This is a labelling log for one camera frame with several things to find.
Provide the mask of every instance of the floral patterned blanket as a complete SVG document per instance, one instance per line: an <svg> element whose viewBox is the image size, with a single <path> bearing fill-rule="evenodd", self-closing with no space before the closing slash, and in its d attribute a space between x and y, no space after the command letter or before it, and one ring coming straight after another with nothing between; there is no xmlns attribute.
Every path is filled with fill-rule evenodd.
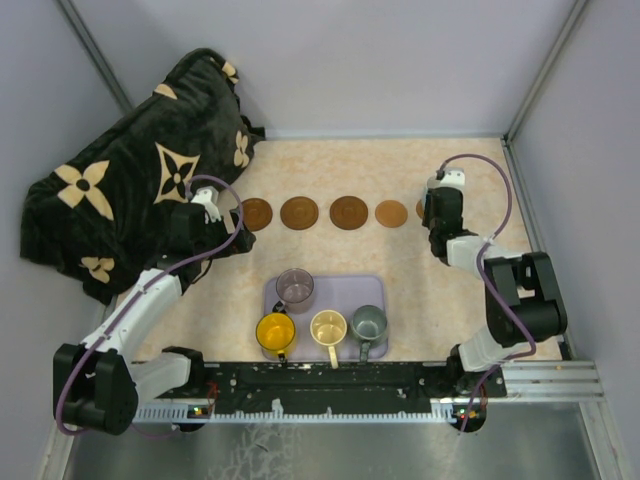
<svg viewBox="0 0 640 480"><path fill-rule="evenodd" d="M31 186L20 255L81 280L103 303L130 288L167 241L186 182L232 183L264 139L240 114L237 82L216 52L185 56L148 100Z"/></svg>

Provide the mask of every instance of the round wooden coaster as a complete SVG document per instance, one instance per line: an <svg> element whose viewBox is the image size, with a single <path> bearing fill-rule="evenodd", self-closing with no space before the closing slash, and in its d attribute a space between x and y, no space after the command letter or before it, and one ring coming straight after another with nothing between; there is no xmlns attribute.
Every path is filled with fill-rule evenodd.
<svg viewBox="0 0 640 480"><path fill-rule="evenodd" d="M250 232L257 232L271 223L273 210L266 200L248 198L242 202L244 207L244 223Z"/></svg>
<svg viewBox="0 0 640 480"><path fill-rule="evenodd" d="M422 200L418 200L418 203L416 203L416 213L418 214L418 216L420 217L420 220L422 221L422 217L424 217L424 208L422 208Z"/></svg>
<svg viewBox="0 0 640 480"><path fill-rule="evenodd" d="M282 223L291 230L306 230L318 220L318 205L307 197L293 197L280 209Z"/></svg>
<svg viewBox="0 0 640 480"><path fill-rule="evenodd" d="M376 207L376 219L388 228L401 227L408 216L405 206L395 200L385 200Z"/></svg>
<svg viewBox="0 0 640 480"><path fill-rule="evenodd" d="M358 197L340 197L331 205L331 221L343 230L355 230L369 217L367 204Z"/></svg>

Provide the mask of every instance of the white wall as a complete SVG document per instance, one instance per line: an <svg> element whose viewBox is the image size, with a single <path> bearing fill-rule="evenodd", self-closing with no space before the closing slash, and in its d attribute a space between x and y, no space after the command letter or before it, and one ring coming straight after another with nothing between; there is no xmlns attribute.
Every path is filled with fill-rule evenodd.
<svg viewBox="0 0 640 480"><path fill-rule="evenodd" d="M33 478L52 423L52 357L95 322L80 282L18 258L27 188L119 113L51 0L0 15L0 478Z"/></svg>
<svg viewBox="0 0 640 480"><path fill-rule="evenodd" d="M640 3L594 0L516 141L579 352L640 444Z"/></svg>
<svg viewBox="0 0 640 480"><path fill-rule="evenodd" d="M572 0L76 0L143 101L188 51L273 136L502 134Z"/></svg>

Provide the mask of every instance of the yellow mug handle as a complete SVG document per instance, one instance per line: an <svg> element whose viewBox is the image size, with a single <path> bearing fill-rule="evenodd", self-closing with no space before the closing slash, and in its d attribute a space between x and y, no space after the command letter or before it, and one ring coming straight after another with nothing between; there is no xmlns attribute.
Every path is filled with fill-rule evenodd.
<svg viewBox="0 0 640 480"><path fill-rule="evenodd" d="M331 368L338 368L338 355L336 354L336 347L331 345L329 348L329 358L331 359Z"/></svg>

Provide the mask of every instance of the tray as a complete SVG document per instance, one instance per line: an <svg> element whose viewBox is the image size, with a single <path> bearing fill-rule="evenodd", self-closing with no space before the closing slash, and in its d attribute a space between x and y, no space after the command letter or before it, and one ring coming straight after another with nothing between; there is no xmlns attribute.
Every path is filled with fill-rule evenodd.
<svg viewBox="0 0 640 480"><path fill-rule="evenodd" d="M264 289L264 314L271 313L278 302L276 280L272 278ZM321 310L340 312L347 323L362 305L375 305L386 313L384 283L376 275L314 275L315 299L305 313L289 314L296 325L297 346L289 356L291 362L323 362L329 361L327 349L319 346L313 338L309 326L313 316ZM369 351L369 360L376 360L387 353L389 340ZM357 361L360 358L360 344L347 333L345 339L337 347L338 359L341 361Z"/></svg>

